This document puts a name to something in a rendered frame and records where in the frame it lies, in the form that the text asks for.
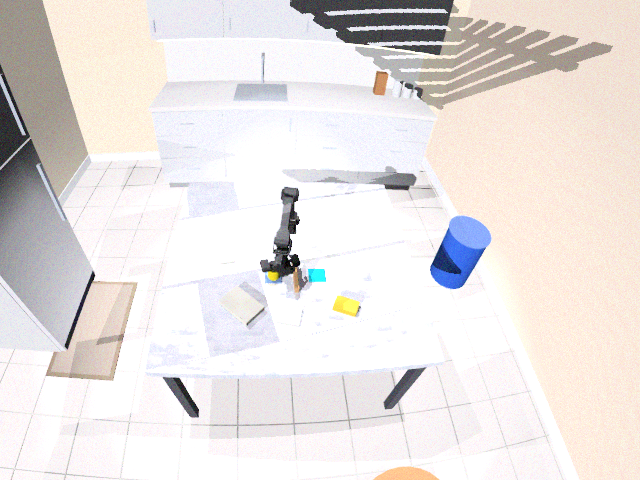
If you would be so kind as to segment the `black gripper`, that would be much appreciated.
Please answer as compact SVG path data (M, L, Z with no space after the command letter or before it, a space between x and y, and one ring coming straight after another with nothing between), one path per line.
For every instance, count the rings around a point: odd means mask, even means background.
M299 260L299 257L298 257L297 254L289 255L289 257L290 257L290 259L288 259L288 257L287 257L287 261L289 260L289 264L292 262L292 264L293 264L292 266L294 266L294 267L299 267L300 266L300 260ZM270 268L271 268L271 271L274 272L272 270L273 262L274 262L274 260L273 261L269 261L269 262L268 262L268 259L261 260L260 261L260 266L261 266L261 269L262 269L262 273L270 272Z

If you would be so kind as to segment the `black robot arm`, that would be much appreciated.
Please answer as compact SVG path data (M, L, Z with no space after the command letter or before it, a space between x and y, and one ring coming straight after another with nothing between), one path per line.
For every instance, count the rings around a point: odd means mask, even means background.
M295 202L298 201L298 187L283 187L280 192L282 200L282 212L279 229L273 238L272 254L275 254L272 270L285 277L295 272L295 267L289 265L287 256L292 251L290 234L297 234L296 225L300 223L298 212L295 211ZM276 249L274 249L274 246Z

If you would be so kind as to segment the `yellow block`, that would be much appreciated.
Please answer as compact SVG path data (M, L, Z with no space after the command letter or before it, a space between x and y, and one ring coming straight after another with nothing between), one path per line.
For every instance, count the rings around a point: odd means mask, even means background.
M341 295L337 295L337 298L333 306L333 310L346 314L351 317L352 316L355 317L358 305L359 305L359 302L356 300L353 300Z

